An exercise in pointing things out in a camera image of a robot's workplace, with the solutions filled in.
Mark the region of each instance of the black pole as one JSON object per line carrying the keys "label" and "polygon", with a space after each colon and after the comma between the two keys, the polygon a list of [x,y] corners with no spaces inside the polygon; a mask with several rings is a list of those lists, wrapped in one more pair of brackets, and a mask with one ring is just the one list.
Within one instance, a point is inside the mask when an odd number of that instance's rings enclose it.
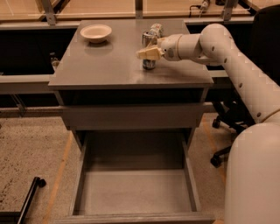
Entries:
{"label": "black pole", "polygon": [[36,192],[36,189],[37,189],[37,186],[39,187],[43,187],[46,185],[46,182],[44,179],[41,179],[41,178],[38,178],[38,177],[35,177],[33,182],[32,182],[32,185],[30,187],[30,190],[25,198],[25,201],[24,201],[24,204],[22,206],[22,209],[20,211],[20,215],[19,215],[19,219],[17,221],[17,224],[23,224],[23,221],[25,219],[25,216],[28,212],[28,209],[29,209],[29,206],[30,204],[32,203],[32,199],[33,199],[33,196]]}

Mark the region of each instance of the black cable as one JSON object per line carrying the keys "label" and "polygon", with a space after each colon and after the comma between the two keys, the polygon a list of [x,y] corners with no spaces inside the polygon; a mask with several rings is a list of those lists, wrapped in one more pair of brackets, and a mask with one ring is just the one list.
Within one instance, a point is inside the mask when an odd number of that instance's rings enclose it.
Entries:
{"label": "black cable", "polygon": [[196,7],[196,8],[198,8],[198,9],[200,9],[200,8],[201,8],[201,5],[199,5],[199,4],[194,4],[194,5],[191,5],[191,6],[190,6],[189,18],[192,16],[192,8],[193,8],[193,7]]}

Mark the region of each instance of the floor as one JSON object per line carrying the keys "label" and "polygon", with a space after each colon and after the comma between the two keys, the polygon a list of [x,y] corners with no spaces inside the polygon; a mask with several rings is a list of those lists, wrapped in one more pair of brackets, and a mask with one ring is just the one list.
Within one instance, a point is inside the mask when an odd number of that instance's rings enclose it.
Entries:
{"label": "floor", "polygon": [[[203,213],[223,223],[226,166],[216,169],[211,156],[235,138],[226,125],[212,128],[215,113],[204,114],[190,148]],[[31,203],[25,222],[54,223],[68,215],[80,149],[60,115],[0,112],[0,212],[20,211],[34,177],[46,181]]]}

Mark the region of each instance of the bowl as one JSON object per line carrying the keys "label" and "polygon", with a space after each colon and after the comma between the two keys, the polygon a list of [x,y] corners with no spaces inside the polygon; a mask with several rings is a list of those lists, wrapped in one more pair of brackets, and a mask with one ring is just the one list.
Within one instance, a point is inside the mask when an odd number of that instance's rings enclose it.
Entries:
{"label": "bowl", "polygon": [[111,32],[111,27],[105,24],[92,24],[82,28],[80,35],[91,43],[99,44],[104,42]]}

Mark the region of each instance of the black chair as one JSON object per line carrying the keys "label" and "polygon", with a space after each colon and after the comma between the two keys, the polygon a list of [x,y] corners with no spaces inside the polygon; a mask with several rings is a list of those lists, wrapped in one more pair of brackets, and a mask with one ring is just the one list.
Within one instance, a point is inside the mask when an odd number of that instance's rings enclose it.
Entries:
{"label": "black chair", "polygon": [[[255,14],[247,56],[272,80],[280,85],[280,4],[259,10]],[[218,116],[213,127],[227,124],[240,134],[247,126],[254,124],[239,95],[234,91],[230,99],[224,101],[225,111],[220,102],[213,102]],[[211,164],[219,167],[221,156],[230,152],[231,146],[214,153]]]}

